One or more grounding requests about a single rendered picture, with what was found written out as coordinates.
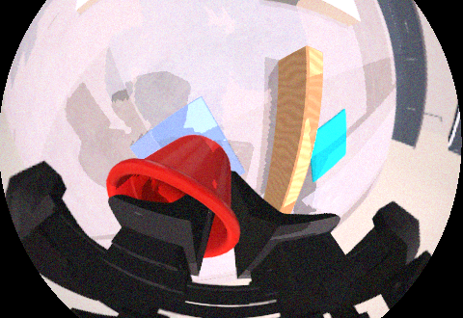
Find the tan flat bar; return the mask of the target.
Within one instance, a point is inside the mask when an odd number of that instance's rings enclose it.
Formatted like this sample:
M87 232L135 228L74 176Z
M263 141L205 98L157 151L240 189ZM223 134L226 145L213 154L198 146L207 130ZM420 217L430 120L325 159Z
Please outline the tan flat bar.
M316 140L323 92L323 52L306 45L278 63L278 107L269 178L263 199L290 214Z

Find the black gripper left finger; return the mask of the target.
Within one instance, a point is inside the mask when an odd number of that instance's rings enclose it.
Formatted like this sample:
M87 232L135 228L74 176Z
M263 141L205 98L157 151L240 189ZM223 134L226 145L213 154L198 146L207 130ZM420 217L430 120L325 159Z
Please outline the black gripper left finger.
M184 248L190 276L200 276L205 246L215 213L190 195L173 202L147 201L127 195L109 196L108 206L120 226Z

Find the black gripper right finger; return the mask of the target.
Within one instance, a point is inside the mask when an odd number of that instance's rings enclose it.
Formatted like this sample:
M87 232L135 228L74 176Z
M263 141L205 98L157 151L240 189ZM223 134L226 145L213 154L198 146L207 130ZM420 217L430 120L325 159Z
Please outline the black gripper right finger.
M231 209L240 224L234 248L236 278L250 279L275 245L282 241L333 232L340 217L333 213L285 214L262 199L242 176L231 171Z

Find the red translucent cup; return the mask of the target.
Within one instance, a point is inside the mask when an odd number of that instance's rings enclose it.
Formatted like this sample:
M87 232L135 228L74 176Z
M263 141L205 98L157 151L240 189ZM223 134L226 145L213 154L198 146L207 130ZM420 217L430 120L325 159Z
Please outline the red translucent cup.
M204 257L223 255L239 241L240 224L232 211L232 165L224 149L198 134L177 140L147 159L120 161L109 172L108 196L173 202L193 196L215 213Z

